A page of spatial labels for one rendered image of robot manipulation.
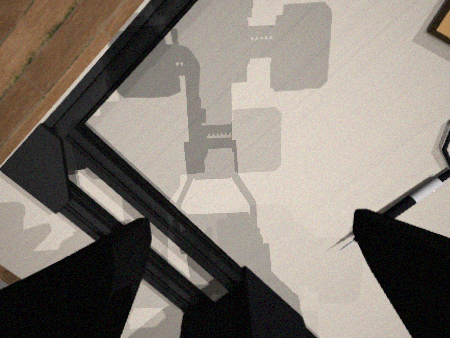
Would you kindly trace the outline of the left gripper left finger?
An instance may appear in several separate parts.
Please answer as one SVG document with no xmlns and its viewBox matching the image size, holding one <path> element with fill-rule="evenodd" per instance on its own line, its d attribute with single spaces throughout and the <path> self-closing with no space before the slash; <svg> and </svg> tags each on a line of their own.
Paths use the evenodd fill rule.
<svg viewBox="0 0 450 338">
<path fill-rule="evenodd" d="M 0 338 L 120 338 L 151 241 L 137 218 L 0 289 Z"/>
</svg>

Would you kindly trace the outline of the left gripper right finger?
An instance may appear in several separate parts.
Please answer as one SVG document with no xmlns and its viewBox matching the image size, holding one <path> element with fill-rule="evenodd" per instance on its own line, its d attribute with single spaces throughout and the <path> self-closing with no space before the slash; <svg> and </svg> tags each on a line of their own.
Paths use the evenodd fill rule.
<svg viewBox="0 0 450 338">
<path fill-rule="evenodd" d="M 450 338 L 450 238 L 369 209 L 353 234 L 412 338 Z"/>
</svg>

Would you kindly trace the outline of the black tester probe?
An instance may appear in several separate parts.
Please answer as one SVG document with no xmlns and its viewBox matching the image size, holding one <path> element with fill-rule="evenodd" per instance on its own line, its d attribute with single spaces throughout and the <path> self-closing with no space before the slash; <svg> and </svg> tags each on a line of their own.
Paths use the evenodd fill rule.
<svg viewBox="0 0 450 338">
<path fill-rule="evenodd" d="M 391 207 L 389 210 L 384 212 L 384 215 L 390 216 L 392 218 L 396 218 L 399 215 L 401 215 L 403 212 L 411 208 L 413 205 L 427 197 L 429 194 L 437 190 L 439 187 L 443 185 L 443 182 L 447 180 L 450 177 L 450 169 L 447 170 L 445 173 L 440 175 L 439 177 L 433 177 L 431 180 L 423 184 L 421 187 L 416 189 L 414 192 L 409 194 L 407 197 L 405 197 L 403 200 L 398 202 L 396 205 Z M 346 246 L 344 246 L 341 250 L 345 249 L 349 245 L 351 245 L 353 242 L 357 242 L 355 237 L 354 240 L 348 243 Z M 340 251 L 341 251 L 340 250 Z"/>
</svg>

